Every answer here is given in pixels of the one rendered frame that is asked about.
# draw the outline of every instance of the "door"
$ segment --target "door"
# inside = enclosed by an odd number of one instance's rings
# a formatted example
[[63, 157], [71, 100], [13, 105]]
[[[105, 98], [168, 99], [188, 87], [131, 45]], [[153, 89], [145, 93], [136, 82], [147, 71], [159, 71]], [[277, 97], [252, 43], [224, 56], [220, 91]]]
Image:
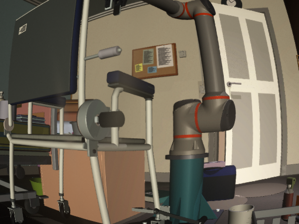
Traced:
[[235, 125], [226, 132], [226, 165], [236, 166], [236, 184], [280, 176], [280, 94], [265, 16], [213, 6], [226, 93], [236, 106]]

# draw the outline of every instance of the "green bowl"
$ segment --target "green bowl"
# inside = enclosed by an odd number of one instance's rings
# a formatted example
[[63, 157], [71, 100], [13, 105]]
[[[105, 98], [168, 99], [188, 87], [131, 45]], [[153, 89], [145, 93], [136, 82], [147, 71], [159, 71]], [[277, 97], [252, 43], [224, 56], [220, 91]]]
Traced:
[[36, 191], [36, 195], [42, 196], [42, 186], [41, 186], [41, 178], [31, 178], [30, 179], [32, 188], [34, 191]]

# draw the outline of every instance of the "teal pedestal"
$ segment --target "teal pedestal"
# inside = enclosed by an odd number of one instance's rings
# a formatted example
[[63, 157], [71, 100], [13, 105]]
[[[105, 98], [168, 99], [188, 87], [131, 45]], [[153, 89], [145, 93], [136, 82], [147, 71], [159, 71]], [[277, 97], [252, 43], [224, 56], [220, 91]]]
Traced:
[[[198, 220], [202, 216], [216, 219], [216, 215], [202, 196], [204, 158], [170, 160], [170, 213]], [[186, 223], [170, 217], [172, 224]]]

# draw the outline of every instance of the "round rug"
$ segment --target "round rug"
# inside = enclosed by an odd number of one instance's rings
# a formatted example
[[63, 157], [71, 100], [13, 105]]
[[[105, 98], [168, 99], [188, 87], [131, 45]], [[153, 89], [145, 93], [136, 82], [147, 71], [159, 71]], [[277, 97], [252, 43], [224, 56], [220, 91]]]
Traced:
[[286, 184], [278, 183], [249, 184], [236, 187], [235, 195], [240, 195], [245, 198], [263, 197], [280, 193], [285, 191], [286, 188]]
[[212, 201], [212, 202], [208, 202], [208, 204], [212, 210], [216, 210], [216, 209], [228, 210], [232, 206], [243, 205], [246, 202], [247, 202], [247, 198], [244, 198], [239, 195], [235, 195], [235, 197], [233, 199], [222, 200], [222, 201]]

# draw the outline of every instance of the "caster wheel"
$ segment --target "caster wheel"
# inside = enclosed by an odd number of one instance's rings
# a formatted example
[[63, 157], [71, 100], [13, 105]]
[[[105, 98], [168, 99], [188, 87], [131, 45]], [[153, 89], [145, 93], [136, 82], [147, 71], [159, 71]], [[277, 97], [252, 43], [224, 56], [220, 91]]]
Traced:
[[61, 214], [62, 217], [66, 218], [66, 219], [70, 217], [70, 215], [71, 215], [71, 209], [70, 209], [70, 207], [69, 207], [69, 211], [70, 211], [69, 213], [65, 213], [64, 212], [63, 204], [61, 204], [59, 206], [59, 210], [60, 210], [60, 214]]
[[21, 167], [20, 165], [18, 165], [16, 170], [15, 170], [15, 174], [16, 174], [16, 177], [19, 178], [20, 180], [23, 179], [25, 177], [24, 168]]
[[26, 209], [26, 211], [29, 213], [29, 214], [37, 214], [39, 212], [39, 206], [36, 206], [36, 207], [31, 207], [30, 206], [30, 200], [29, 199], [26, 199], [24, 201], [24, 207]]
[[25, 214], [23, 214], [23, 218], [24, 220], [21, 222], [15, 222], [15, 218], [14, 218], [14, 213], [11, 215], [11, 224], [26, 224], [27, 222], [27, 217], [25, 216]]
[[7, 166], [7, 173], [9, 175], [9, 165]]

